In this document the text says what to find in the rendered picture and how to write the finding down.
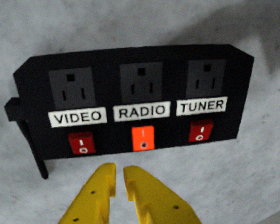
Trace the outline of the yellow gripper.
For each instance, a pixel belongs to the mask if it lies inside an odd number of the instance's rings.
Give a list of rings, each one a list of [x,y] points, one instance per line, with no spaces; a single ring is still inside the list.
[[[202,224],[191,205],[143,168],[123,168],[128,201],[139,224]],[[85,182],[57,224],[109,224],[116,197],[116,164],[101,164]]]

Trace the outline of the black power strip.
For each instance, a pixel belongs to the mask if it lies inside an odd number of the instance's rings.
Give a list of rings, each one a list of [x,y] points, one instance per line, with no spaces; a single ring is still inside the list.
[[[230,44],[32,56],[3,108],[47,180],[47,160],[237,139],[254,58]]]

